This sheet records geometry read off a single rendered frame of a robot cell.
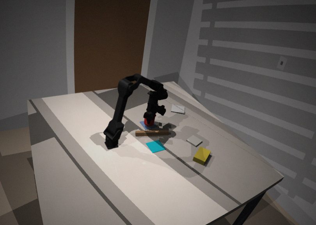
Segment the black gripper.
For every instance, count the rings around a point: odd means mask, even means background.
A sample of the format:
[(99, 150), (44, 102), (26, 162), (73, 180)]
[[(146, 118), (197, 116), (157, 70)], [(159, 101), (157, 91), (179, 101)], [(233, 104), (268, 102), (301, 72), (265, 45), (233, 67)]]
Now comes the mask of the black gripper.
[(150, 121), (154, 120), (154, 117), (155, 117), (155, 114), (156, 114), (155, 113), (155, 109), (157, 107), (158, 102), (154, 103), (154, 102), (148, 101), (147, 104), (148, 104), (147, 105), (147, 109), (146, 109), (147, 111), (144, 113), (143, 118), (146, 118), (147, 123), (150, 124)]

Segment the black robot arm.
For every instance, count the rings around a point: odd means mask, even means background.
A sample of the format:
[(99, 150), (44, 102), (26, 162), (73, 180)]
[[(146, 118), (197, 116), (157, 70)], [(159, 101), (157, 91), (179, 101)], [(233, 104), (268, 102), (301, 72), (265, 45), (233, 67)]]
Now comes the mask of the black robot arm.
[[(136, 82), (133, 83), (133, 81)], [(118, 148), (118, 140), (120, 139), (121, 133), (124, 128), (122, 118), (127, 104), (127, 99), (132, 94), (133, 90), (138, 88), (140, 83), (145, 84), (151, 89), (155, 90), (148, 92), (150, 102), (157, 103), (158, 100), (167, 99), (168, 97), (167, 90), (164, 89), (163, 84), (156, 80), (147, 79), (139, 74), (134, 74), (132, 76), (127, 76), (121, 79), (118, 83), (117, 90), (119, 93), (119, 97), (117, 100), (114, 117), (103, 132), (104, 135), (106, 135), (105, 144), (108, 150), (112, 148)], [(159, 113), (163, 116), (165, 112), (165, 106), (158, 106), (157, 104), (155, 113)]]

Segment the olive yellow block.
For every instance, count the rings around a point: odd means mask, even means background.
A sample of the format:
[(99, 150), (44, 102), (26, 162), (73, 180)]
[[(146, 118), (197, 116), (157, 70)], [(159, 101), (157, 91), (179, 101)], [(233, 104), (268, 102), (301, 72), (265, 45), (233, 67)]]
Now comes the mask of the olive yellow block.
[(200, 147), (199, 150), (197, 151), (197, 153), (195, 154), (193, 161), (195, 161), (201, 165), (204, 165), (206, 160), (208, 159), (208, 157), (210, 155), (210, 152), (211, 151)]

